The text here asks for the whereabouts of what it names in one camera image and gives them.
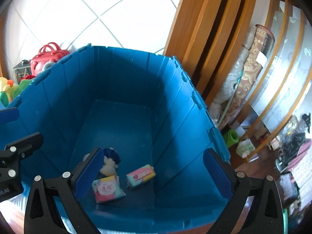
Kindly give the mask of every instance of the wet wipes package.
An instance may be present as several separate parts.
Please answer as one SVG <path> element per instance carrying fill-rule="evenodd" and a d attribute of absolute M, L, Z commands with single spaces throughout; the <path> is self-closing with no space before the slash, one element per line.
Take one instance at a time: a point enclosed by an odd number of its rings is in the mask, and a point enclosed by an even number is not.
<path fill-rule="evenodd" d="M 149 164 L 144 165 L 134 172 L 127 174 L 128 187 L 130 189 L 138 187 L 155 177 L 155 175 L 156 173 L 152 166 Z"/>
<path fill-rule="evenodd" d="M 93 181 L 92 189 L 97 203 L 116 200 L 126 195 L 119 186 L 118 176 L 97 179 Z"/>

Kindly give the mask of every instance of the blue plastic bin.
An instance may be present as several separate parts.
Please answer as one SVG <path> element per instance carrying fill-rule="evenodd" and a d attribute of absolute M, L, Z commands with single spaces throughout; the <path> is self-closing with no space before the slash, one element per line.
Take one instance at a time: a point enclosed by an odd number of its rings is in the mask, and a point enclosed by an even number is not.
<path fill-rule="evenodd" d="M 229 152 L 204 101 L 175 58 L 122 48 L 87 45 L 41 73 L 11 103 L 20 117 L 1 125 L 0 148 L 39 131 L 42 148 L 22 161 L 30 186 L 71 171 L 93 148 L 113 147 L 124 198 L 96 204 L 80 200 L 100 229 L 165 233 L 211 223 L 227 200 L 202 162 L 213 148 Z M 126 188 L 126 174 L 154 166 L 153 181 Z M 62 217 L 66 214 L 57 201 Z"/>

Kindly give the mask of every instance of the red suitcase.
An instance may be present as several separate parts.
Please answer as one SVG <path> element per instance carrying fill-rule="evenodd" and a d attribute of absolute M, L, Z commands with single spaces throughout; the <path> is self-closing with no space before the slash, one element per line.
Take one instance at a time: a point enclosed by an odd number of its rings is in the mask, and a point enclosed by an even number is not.
<path fill-rule="evenodd" d="M 47 62 L 57 62 L 68 54 L 68 50 L 61 50 L 59 45 L 54 42 L 44 45 L 40 48 L 38 54 L 31 60 L 32 75 L 36 76 Z"/>

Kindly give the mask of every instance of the silver screw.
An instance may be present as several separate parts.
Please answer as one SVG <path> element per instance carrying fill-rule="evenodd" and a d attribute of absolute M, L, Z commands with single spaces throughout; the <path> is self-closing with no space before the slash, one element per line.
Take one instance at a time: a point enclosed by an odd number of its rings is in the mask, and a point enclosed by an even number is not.
<path fill-rule="evenodd" d="M 16 172 L 13 169 L 10 169 L 7 173 L 9 174 L 11 178 L 14 178 L 16 176 Z"/>
<path fill-rule="evenodd" d="M 266 176 L 266 179 L 267 179 L 268 181 L 273 181 L 273 180 L 274 180 L 274 178 L 273 178 L 271 175 Z"/>
<path fill-rule="evenodd" d="M 15 151 L 16 151 L 16 147 L 15 147 L 15 146 L 11 146 L 11 147 L 10 147 L 10 151 L 11 151 L 11 152 L 15 152 Z"/>
<path fill-rule="evenodd" d="M 245 177 L 245 173 L 243 172 L 237 172 L 236 175 L 240 178 L 244 178 Z"/>
<path fill-rule="evenodd" d="M 71 175 L 70 172 L 64 172 L 62 176 L 63 178 L 68 178 L 70 175 Z"/>
<path fill-rule="evenodd" d="M 35 181 L 41 180 L 41 176 L 40 176 L 40 175 L 35 176 L 34 180 L 35 180 Z"/>

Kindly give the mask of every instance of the green rolled mat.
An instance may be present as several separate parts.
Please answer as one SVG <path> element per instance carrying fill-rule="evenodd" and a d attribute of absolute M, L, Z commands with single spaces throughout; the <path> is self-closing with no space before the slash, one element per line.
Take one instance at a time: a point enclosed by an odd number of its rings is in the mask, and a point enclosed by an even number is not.
<path fill-rule="evenodd" d="M 227 145 L 227 148 L 230 148 L 231 146 L 239 142 L 238 135 L 233 129 L 230 129 L 228 132 L 226 132 L 223 135 L 223 139 L 225 141 L 225 144 Z"/>

